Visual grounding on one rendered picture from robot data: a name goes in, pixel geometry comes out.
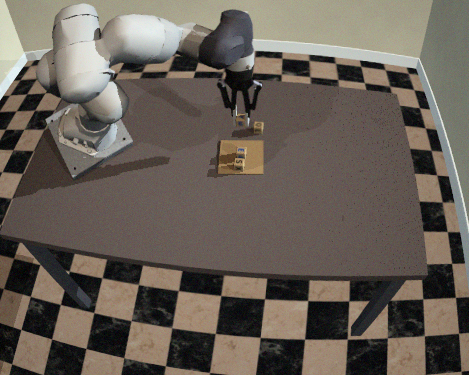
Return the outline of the tan square mat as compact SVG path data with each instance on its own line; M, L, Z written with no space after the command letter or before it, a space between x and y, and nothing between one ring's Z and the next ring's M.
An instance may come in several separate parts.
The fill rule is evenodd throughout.
M234 171L237 146L247 151L243 172ZM263 141L221 140L218 174L263 175Z

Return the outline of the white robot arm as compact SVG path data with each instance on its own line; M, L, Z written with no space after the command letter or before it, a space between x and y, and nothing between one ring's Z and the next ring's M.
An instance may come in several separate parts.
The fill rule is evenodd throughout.
M112 79L113 65L160 64L176 52L217 70L252 69L249 14L230 9L220 20L211 30L195 23L176 26L150 15L117 15L101 32L93 6L79 3L61 9L54 20L53 49L36 68L36 78L48 93L78 104L62 117L59 143L95 157L115 141L115 122L124 117L129 97Z

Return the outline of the wooden letter block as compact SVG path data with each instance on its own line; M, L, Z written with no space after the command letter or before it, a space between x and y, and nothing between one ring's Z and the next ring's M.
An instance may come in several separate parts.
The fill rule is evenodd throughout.
M246 160L246 147L237 147L236 149L236 158L242 158Z
M246 125L245 125L245 114L237 114L237 116L236 116L236 126L237 127L246 127Z
M234 160L234 171L244 171L245 160L241 158L235 158Z
M262 134L263 122L254 122L253 133Z

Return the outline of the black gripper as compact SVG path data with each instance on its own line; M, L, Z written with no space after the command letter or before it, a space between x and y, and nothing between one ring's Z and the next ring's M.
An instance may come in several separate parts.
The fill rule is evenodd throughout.
M246 127L248 127L250 110L255 110L256 108L258 93L262 88L262 82L254 81L254 78L252 76L252 69L250 70L248 69L248 70L241 71L241 72L231 71L226 68L225 70L226 70L225 80L219 79L217 83L217 87L221 91L224 106L225 108L231 109L231 115L233 117L233 126L236 126L236 116L237 116L237 105L236 105L237 92L236 91L242 91L242 95L244 98L244 105L245 105L245 125ZM226 84L232 89L231 102L229 100ZM248 89L252 85L254 85L255 91L254 91L254 96L253 96L253 102L252 104L250 104Z

